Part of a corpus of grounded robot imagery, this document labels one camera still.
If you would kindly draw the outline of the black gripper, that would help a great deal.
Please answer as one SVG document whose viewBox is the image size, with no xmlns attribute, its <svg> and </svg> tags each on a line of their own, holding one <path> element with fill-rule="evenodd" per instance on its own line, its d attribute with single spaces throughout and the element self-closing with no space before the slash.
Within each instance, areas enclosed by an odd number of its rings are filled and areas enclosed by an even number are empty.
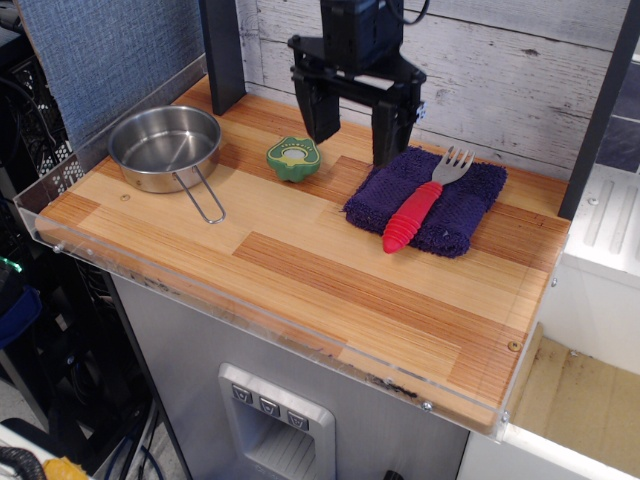
<svg viewBox="0 0 640 480">
<path fill-rule="evenodd" d="M 372 109 L 373 165 L 383 168 L 404 152 L 423 104 L 426 75 L 405 60 L 402 1 L 322 1 L 322 35 L 294 35 L 291 68 L 298 106 L 309 137 L 320 144 L 341 127 L 339 100 Z"/>
</svg>

